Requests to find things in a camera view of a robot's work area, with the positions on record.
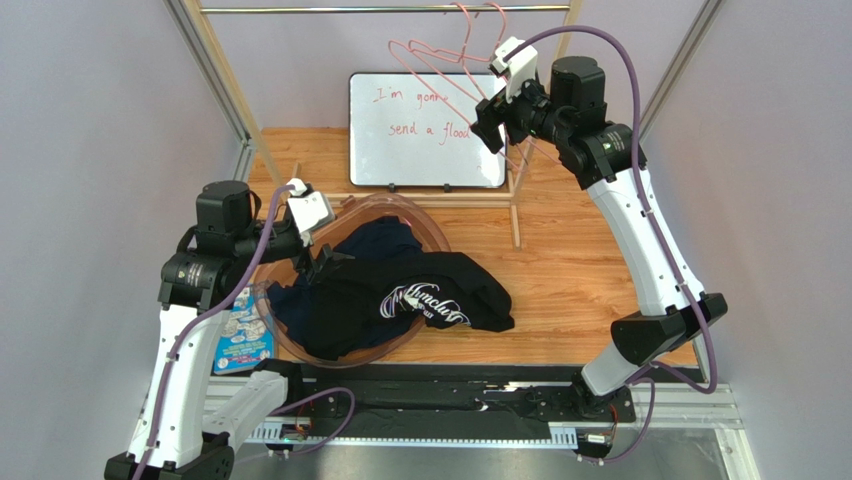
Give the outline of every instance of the white lettering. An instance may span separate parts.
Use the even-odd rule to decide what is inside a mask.
[[[461,306],[455,300],[441,301],[434,295],[424,290],[440,292],[441,287],[434,283],[415,283],[409,286],[401,285],[382,300],[379,314],[383,318],[394,318],[397,315],[397,306],[404,311],[421,310],[427,318],[433,318],[437,313],[447,323],[462,323],[470,325],[470,319],[462,313]]]

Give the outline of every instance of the wooden platform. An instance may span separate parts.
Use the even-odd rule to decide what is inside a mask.
[[[346,130],[265,129],[263,134],[285,178],[299,161],[302,178],[321,191],[365,191],[348,179]],[[582,364],[609,343],[613,320],[638,309],[612,233],[574,177],[543,155],[533,158],[528,175],[519,205],[522,251],[512,247],[508,209],[426,210],[454,251],[468,254],[508,290],[515,328],[503,333],[424,328],[384,361]],[[259,160],[249,183],[264,199],[274,190]],[[690,345],[666,360],[695,365]]]

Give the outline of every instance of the plastic tub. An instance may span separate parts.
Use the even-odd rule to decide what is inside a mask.
[[[316,256],[323,244],[327,243],[334,247],[359,226],[384,216],[396,216],[401,221],[407,222],[411,226],[414,237],[423,245],[424,252],[450,251],[450,244],[441,232],[440,227],[423,209],[399,195],[377,193],[358,201],[353,198],[345,201],[343,212],[338,215],[337,220],[314,234],[313,254]],[[293,264],[290,260],[261,265],[255,274],[253,295],[260,315],[275,325],[275,337],[278,344],[306,363],[326,368],[349,368],[370,363],[407,343],[425,325],[425,319],[420,316],[411,323],[408,332],[387,343],[377,347],[354,350],[336,361],[316,358],[306,352],[301,345],[287,337],[287,326],[277,321],[269,307],[269,300],[266,298],[266,289],[272,282],[278,282],[285,286],[292,285],[297,277],[298,273],[293,270]]]

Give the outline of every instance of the white wall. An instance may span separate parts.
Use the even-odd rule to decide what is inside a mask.
[[[645,144],[766,479],[849,478],[850,21],[727,2]]]
[[[254,5],[257,2],[208,0],[206,6]],[[314,2],[267,2],[268,5],[422,5],[423,0],[318,0]],[[517,0],[504,4],[534,5],[559,2]],[[585,0],[579,22],[607,30],[628,48],[637,65],[643,105],[677,50],[702,0]],[[562,24],[565,14],[509,14],[507,37],[528,38]],[[407,42],[417,38],[435,47],[457,50],[464,41],[464,15],[451,14],[358,14],[358,15],[228,15],[212,16],[211,22],[225,54],[261,127],[345,127],[349,123],[349,76],[356,72],[404,72],[388,53],[390,39]],[[470,50],[488,57],[500,31],[498,14],[482,14],[475,20]],[[603,40],[575,35],[572,55],[600,59],[614,88],[607,93],[611,117],[630,118],[622,86],[627,74],[621,60]],[[550,62],[557,39],[542,41],[539,71],[550,76]],[[408,57],[412,67],[428,71]],[[445,64],[445,71],[461,71]],[[472,69],[485,71],[482,68]]]
[[[0,477],[103,478],[237,142],[162,2],[6,2],[0,65]]]

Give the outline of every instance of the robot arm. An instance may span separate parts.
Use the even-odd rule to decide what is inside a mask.
[[[630,143],[633,132],[606,121],[605,75],[594,59],[564,57],[553,62],[551,92],[536,80],[537,54],[532,47],[503,59],[522,42],[510,38],[501,45],[491,70],[505,76],[507,86],[476,107],[471,130],[494,153],[503,147],[498,127],[505,125],[508,141],[517,144],[532,135],[552,143],[562,165],[600,209],[627,262],[639,298],[639,312],[612,324],[613,341],[582,374],[573,379],[580,410],[600,414],[614,392],[652,360],[700,333],[690,301],[669,266],[656,232],[639,201],[632,175]],[[653,195],[651,177],[639,150],[639,178],[651,209],[676,264],[707,324],[727,312],[721,294],[706,294],[683,259]]]
[[[273,223],[273,235],[261,263],[286,258],[309,279],[325,265],[311,256],[311,232],[334,219],[324,195],[301,180],[290,182],[284,219]],[[169,352],[179,334],[202,312],[222,302],[239,284],[259,244],[262,223],[252,215],[251,192],[242,182],[217,182],[204,187],[196,200],[198,224],[180,241],[163,266],[159,300],[160,342],[157,363],[145,404],[127,452],[107,462],[104,478],[129,480],[146,463],[141,478],[228,478],[235,452],[269,412],[288,395],[286,371],[267,360],[264,370],[217,412],[204,416],[210,369],[216,345],[228,321],[227,308],[198,323],[180,344],[175,359]],[[195,246],[190,247],[191,239]],[[155,401],[167,362],[172,362],[165,396],[155,418]],[[151,429],[156,447],[148,447]]]

